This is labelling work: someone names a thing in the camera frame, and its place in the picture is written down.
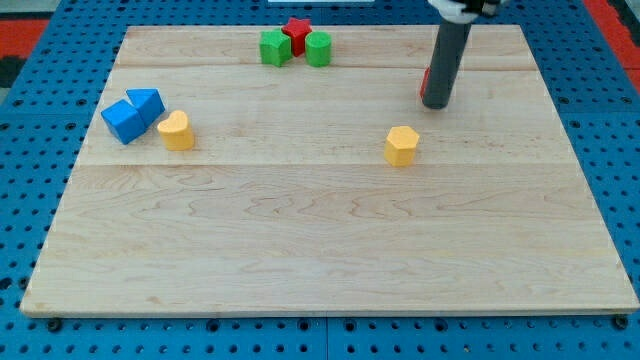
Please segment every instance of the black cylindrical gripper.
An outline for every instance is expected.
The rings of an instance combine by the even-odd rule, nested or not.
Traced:
[[[424,106],[443,109],[449,103],[470,30],[471,23],[455,24],[442,19],[429,67],[429,78],[426,79],[427,84],[422,97]]]

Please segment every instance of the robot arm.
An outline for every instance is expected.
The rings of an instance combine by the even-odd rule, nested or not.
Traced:
[[[431,65],[425,71],[420,95],[431,109],[449,103],[471,23],[478,16],[493,17],[509,0],[429,0],[442,16]]]

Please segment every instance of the yellow block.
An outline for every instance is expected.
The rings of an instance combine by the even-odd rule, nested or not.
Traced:
[[[384,146],[384,158],[393,166],[409,166],[416,155],[420,135],[409,126],[392,127]]]
[[[167,150],[189,150],[195,144],[189,117],[182,110],[172,112],[169,118],[160,122],[158,132]]]

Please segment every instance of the blue pegboard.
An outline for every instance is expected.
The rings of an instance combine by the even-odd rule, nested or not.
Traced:
[[[267,7],[263,0],[63,0],[0,108],[0,358],[640,358],[640,316],[401,319],[28,319],[18,311],[128,25],[435,24],[423,1]],[[636,291],[640,100],[578,0],[512,0]]]

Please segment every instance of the red object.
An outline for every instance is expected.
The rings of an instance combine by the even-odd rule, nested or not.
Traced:
[[[422,85],[420,85],[420,98],[424,97],[424,91],[427,89],[427,81],[429,81],[429,74],[431,73],[431,68],[428,67],[424,71],[424,77],[422,78]]]
[[[611,7],[606,0],[584,0],[584,5],[598,24],[618,61],[626,70],[636,91],[640,92],[640,75],[638,75],[640,48],[631,40],[629,29],[620,22],[618,11]]]
[[[304,54],[304,39],[311,32],[311,20],[289,18],[289,22],[282,28],[282,32],[291,37],[293,56],[300,56]]]
[[[47,24],[49,20],[0,20],[0,58],[28,58]]]

